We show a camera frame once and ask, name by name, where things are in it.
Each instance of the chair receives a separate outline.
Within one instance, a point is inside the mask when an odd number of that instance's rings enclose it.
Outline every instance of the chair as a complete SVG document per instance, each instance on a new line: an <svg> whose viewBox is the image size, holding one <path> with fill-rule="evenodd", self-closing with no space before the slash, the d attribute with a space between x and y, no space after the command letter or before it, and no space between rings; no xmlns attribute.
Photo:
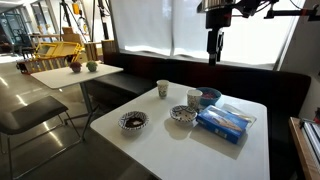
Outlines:
<svg viewBox="0 0 320 180"><path fill-rule="evenodd" d="M9 157L9 166L10 166L10 177L11 179L14 179L13 177L13 169L12 169L12 159L11 159L11 151L21 147L22 145L36 139L37 137L40 137L58 127L61 127L64 123L67 124L67 122L63 121L60 117L60 114L65 112L68 116L68 120L70 120L74 130L76 131L77 135L79 136L79 140L76 141L75 143L73 143L72 145L60 150L59 152L57 152L56 154L54 154L53 156L51 156L50 158L48 158L47 160L43 161L42 163L36 165L35 167L29 169L28 171L22 173L21 175L19 175L16 178L20 178L23 175L35 170L36 168L40 167L41 165L45 164L46 162L48 162L49 160L51 160L52 158L60 155L62 152L68 150L69 148L73 147L74 145L78 144L80 141L80 135L78 133L78 131L76 130L69 114L67 113L68 108L63 105L62 103L60 103L58 100L56 100L55 98L53 98L52 96L48 96L45 98L42 98L36 102L33 102L31 104L29 104L28 106L22 107L14 112L11 113L2 113L0 114L0 140L1 138L1 133L5 134L7 136L7 144L8 144L8 157ZM10 136L12 135L17 135L23 132L26 132L27 130L55 117L58 116L60 118L61 124L49 129L48 131L28 140L25 141L17 146L15 146L14 148L11 148L11 144L10 144ZM2 142L0 141L0 145L1 145L1 151L2 153L5 153L3 151L3 147L2 147Z"/></svg>

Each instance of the blue tissue box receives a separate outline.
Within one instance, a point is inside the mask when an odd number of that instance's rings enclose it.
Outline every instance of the blue tissue box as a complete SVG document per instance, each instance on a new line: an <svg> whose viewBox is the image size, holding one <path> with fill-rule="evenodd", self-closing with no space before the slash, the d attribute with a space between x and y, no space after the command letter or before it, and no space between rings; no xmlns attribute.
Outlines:
<svg viewBox="0 0 320 180"><path fill-rule="evenodd" d="M196 121L205 129L237 144L246 132L248 121L215 106L208 106L200 112Z"/></svg>

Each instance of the blue bowl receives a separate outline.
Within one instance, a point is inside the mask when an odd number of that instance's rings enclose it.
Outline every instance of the blue bowl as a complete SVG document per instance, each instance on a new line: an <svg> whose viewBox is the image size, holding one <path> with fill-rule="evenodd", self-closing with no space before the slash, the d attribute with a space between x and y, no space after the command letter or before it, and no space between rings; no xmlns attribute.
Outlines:
<svg viewBox="0 0 320 180"><path fill-rule="evenodd" d="M215 105L221 97L221 92L214 88L199 87L197 90L203 93L200 99L200 105L202 106Z"/></svg>

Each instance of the floor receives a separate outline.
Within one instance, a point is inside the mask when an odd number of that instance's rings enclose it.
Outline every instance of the floor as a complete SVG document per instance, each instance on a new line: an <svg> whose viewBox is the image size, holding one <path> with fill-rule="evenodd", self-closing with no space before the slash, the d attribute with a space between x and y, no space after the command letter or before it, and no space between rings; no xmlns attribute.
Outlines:
<svg viewBox="0 0 320 180"><path fill-rule="evenodd" d="M16 57L5 56L5 62L1 62L3 57L0 59L0 112L14 111L49 95L65 104L71 116L86 112L79 85L51 90L32 76L21 74L16 69ZM100 113L112 109L105 104ZM49 123L41 124L26 133L14 136L12 146L44 132L48 127L59 122L58 118L53 118ZM74 122L76 128L82 132L86 118L74 119ZM85 142L76 145L21 179L156 179L147 169L130 159L90 128L86 131L85 138ZM2 136L2 140L6 149L5 136ZM76 140L78 140L76 133L70 125L67 125L15 149L12 152L14 176L20 175ZM7 154L0 155L0 179L9 179Z"/></svg>

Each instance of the small bowl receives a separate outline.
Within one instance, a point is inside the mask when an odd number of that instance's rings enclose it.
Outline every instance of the small bowl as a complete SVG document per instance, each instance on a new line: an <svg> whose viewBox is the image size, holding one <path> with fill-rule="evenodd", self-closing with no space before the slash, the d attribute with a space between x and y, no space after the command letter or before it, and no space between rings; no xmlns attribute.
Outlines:
<svg viewBox="0 0 320 180"><path fill-rule="evenodd" d="M202 91L202 96L200 98L200 105L202 106L215 105L222 95L220 91L214 88L199 87L197 90Z"/></svg>
<svg viewBox="0 0 320 180"><path fill-rule="evenodd" d="M195 120L197 112L188 106L179 105L170 109L170 116L178 122L188 123Z"/></svg>
<svg viewBox="0 0 320 180"><path fill-rule="evenodd" d="M118 125L127 131L137 131L148 124L149 118L146 113L131 111L121 116Z"/></svg>

